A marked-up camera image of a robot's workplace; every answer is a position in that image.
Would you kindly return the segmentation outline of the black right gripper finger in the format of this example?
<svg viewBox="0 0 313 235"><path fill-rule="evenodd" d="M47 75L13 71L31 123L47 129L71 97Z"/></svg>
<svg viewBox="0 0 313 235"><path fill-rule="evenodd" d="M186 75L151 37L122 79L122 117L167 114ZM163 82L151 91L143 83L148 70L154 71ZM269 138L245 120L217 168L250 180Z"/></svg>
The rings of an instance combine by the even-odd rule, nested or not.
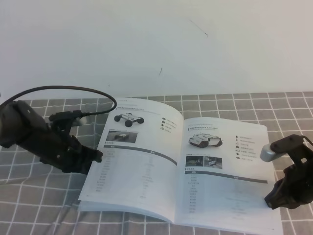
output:
<svg viewBox="0 0 313 235"><path fill-rule="evenodd" d="M289 205L288 188L283 181L277 181L274 184L272 191L265 197L265 202L272 210Z"/></svg>

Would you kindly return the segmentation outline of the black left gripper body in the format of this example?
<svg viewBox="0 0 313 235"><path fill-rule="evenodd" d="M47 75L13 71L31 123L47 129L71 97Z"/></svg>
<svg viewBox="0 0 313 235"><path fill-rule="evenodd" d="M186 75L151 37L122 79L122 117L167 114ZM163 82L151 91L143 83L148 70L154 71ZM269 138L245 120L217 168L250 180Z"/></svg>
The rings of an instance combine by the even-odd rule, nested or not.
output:
<svg viewBox="0 0 313 235"><path fill-rule="evenodd" d="M70 164L78 161L81 145L76 137L69 134L71 127L47 123L23 101L15 102L15 111L22 121L15 144L38 156L42 163L69 172Z"/></svg>

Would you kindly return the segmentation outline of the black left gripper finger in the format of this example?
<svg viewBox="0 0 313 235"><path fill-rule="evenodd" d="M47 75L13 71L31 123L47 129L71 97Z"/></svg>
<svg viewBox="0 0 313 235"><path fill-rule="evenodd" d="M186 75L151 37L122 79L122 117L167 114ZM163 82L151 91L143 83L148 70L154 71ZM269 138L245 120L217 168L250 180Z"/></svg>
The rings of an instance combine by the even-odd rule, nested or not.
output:
<svg viewBox="0 0 313 235"><path fill-rule="evenodd" d="M88 174L91 167L92 160L90 159L79 159L70 164L68 167L69 172Z"/></svg>
<svg viewBox="0 0 313 235"><path fill-rule="evenodd" d="M93 161L97 163L102 162L103 153L97 149L80 145L78 152L79 163L92 163Z"/></svg>

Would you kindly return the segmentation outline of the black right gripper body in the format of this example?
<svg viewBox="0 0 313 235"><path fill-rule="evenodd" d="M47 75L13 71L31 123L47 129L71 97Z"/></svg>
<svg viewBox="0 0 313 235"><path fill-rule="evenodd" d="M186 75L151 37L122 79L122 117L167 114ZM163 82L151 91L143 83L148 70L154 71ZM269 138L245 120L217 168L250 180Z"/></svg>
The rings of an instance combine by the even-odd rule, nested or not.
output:
<svg viewBox="0 0 313 235"><path fill-rule="evenodd" d="M293 165L284 169L284 178L274 185L274 209L296 209L313 201L313 151L302 144L288 155Z"/></svg>

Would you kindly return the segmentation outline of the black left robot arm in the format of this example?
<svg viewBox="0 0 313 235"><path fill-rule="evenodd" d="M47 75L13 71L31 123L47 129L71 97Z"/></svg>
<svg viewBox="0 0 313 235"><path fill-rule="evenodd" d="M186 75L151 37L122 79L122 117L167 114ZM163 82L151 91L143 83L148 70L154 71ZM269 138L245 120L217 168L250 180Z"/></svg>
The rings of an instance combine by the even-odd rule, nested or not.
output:
<svg viewBox="0 0 313 235"><path fill-rule="evenodd" d="M63 173L87 175L92 162L101 162L103 154L70 134L82 118L83 113L75 110L51 115L46 122L26 102L13 101L0 111L0 145L17 145Z"/></svg>

